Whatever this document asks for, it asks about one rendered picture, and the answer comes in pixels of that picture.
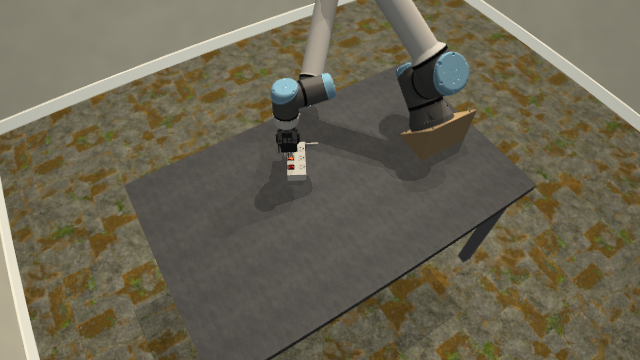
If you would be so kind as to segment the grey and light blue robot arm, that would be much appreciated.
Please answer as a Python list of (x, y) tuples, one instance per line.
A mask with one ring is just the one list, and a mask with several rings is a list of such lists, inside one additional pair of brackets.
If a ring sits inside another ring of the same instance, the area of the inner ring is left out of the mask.
[[(453, 111), (443, 96), (465, 87), (469, 78), (465, 58), (436, 40), (412, 0), (375, 2), (412, 58), (412, 62), (396, 70), (410, 113), (411, 132), (453, 119)], [(337, 5), (338, 0), (315, 0), (299, 80), (283, 78), (271, 88), (273, 120), (279, 129), (290, 130), (298, 125), (299, 108), (331, 100), (336, 95), (333, 79), (324, 70)]]

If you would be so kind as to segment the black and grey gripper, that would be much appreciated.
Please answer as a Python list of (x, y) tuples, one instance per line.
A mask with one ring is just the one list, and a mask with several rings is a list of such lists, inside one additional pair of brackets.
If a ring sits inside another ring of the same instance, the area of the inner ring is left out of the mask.
[(276, 134), (276, 143), (278, 144), (278, 151), (279, 151), (279, 145), (281, 145), (280, 146), (281, 153), (284, 153), (284, 158), (286, 158), (286, 156), (288, 158), (292, 156), (293, 158), (293, 153), (297, 152), (296, 151), (297, 144), (300, 142), (300, 136), (299, 136), (299, 133), (297, 133), (298, 130), (295, 129), (294, 127), (293, 129), (290, 129), (290, 130), (282, 130), (282, 134), (281, 134), (281, 130), (282, 129), (277, 130), (278, 134)]

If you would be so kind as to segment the white power strip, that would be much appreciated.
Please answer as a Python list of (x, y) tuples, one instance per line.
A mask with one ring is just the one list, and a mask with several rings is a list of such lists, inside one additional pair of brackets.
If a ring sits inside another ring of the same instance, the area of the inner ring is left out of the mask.
[(297, 152), (293, 153), (293, 158), (287, 157), (288, 181), (306, 180), (305, 145), (318, 145), (318, 143), (299, 142), (297, 144)]

